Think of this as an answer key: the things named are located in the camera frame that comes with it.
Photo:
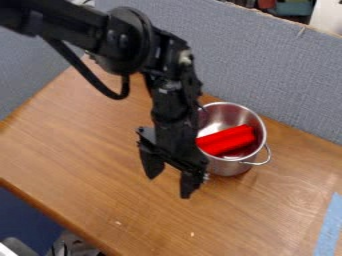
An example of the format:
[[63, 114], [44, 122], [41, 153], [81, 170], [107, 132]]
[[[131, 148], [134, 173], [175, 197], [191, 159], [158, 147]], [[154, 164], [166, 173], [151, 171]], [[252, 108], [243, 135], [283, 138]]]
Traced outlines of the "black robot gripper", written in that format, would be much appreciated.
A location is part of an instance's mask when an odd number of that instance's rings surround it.
[[154, 179], [170, 164], [182, 173], [180, 198], [188, 199], [203, 183], [208, 160], [195, 138], [199, 130], [200, 85], [156, 80], [148, 83], [152, 127], [139, 127], [139, 153], [147, 177]]

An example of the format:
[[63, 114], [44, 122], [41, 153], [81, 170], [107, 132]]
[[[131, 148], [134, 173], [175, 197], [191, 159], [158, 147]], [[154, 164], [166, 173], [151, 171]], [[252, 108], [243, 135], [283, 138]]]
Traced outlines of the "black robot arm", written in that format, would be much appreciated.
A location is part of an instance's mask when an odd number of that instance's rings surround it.
[[130, 94], [130, 75], [143, 75], [154, 122], [136, 130], [143, 169], [155, 178], [174, 166], [180, 197], [190, 198], [204, 182], [208, 160], [195, 143], [202, 82], [187, 41], [131, 7], [100, 12], [67, 0], [0, 0], [0, 26], [40, 37], [113, 100]]

